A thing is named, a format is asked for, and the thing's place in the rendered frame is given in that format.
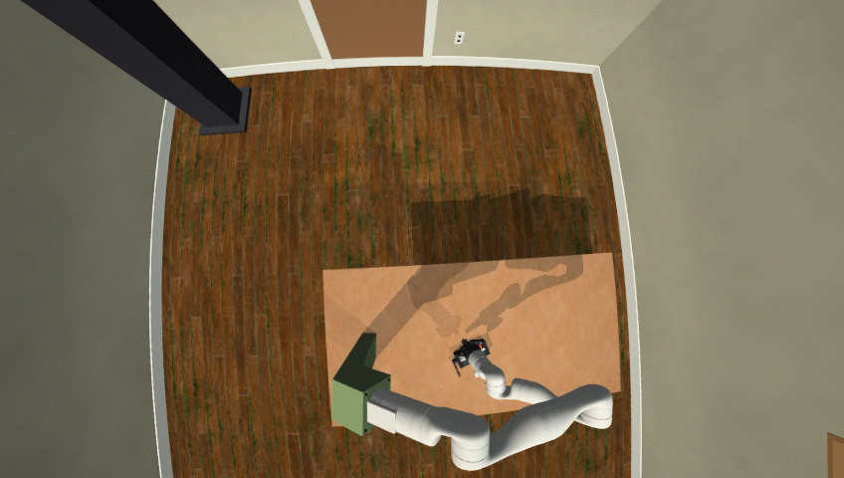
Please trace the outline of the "black power strip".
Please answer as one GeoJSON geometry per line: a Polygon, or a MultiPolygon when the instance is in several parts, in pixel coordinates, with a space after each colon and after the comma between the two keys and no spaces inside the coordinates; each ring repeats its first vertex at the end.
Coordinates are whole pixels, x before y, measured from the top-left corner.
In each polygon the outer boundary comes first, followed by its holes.
{"type": "MultiPolygon", "coordinates": [[[[486,356],[490,355],[491,353],[490,353],[489,348],[488,348],[488,346],[487,346],[487,344],[486,344],[486,341],[485,341],[484,339],[480,339],[480,341],[482,342],[482,345],[481,345],[480,347],[481,347],[481,350],[483,351],[483,353],[484,353],[486,356]]],[[[454,358],[454,359],[452,359],[452,362],[453,362],[454,367],[455,367],[455,369],[456,369],[456,371],[457,371],[457,373],[458,373],[458,376],[459,376],[459,377],[461,377],[461,376],[460,376],[460,374],[459,374],[459,372],[458,372],[458,370],[457,370],[457,367],[456,367],[455,363],[457,362],[460,368],[462,368],[462,367],[464,367],[464,366],[466,366],[466,365],[468,365],[468,364],[470,364],[470,363],[468,362],[468,360],[467,360],[467,359],[464,359],[464,358],[463,358],[463,359],[460,359],[460,358],[458,357],[458,353],[459,353],[459,350],[457,350],[457,351],[453,352],[453,354],[454,354],[455,358],[454,358]]]]}

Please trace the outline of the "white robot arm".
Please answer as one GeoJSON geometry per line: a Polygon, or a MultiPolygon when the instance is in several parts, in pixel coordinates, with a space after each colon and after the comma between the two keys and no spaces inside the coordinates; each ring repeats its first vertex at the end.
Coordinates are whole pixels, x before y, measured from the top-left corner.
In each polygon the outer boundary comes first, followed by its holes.
{"type": "Polygon", "coordinates": [[[488,422],[476,414],[437,407],[381,387],[367,401],[367,422],[428,446],[436,445],[441,435],[449,436],[454,464],[469,471],[553,440],[574,420],[595,428],[611,425],[613,401],[605,386],[587,384],[557,397],[540,383],[522,378],[506,386],[504,372],[482,351],[473,351],[469,363],[475,377],[486,380],[489,396],[531,405],[490,434],[488,422]]]}

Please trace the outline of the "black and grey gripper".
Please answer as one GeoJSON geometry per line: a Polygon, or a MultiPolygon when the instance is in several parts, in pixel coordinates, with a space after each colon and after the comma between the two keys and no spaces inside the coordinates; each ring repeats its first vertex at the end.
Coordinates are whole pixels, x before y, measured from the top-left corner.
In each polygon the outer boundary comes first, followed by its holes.
{"type": "Polygon", "coordinates": [[[460,347],[458,357],[460,359],[467,359],[469,361],[469,356],[473,351],[482,351],[480,346],[482,342],[480,340],[470,340],[469,342],[466,339],[462,339],[461,343],[463,344],[460,347]],[[470,344],[471,343],[471,344],[470,344]],[[466,346],[467,345],[467,346],[466,346]]]}

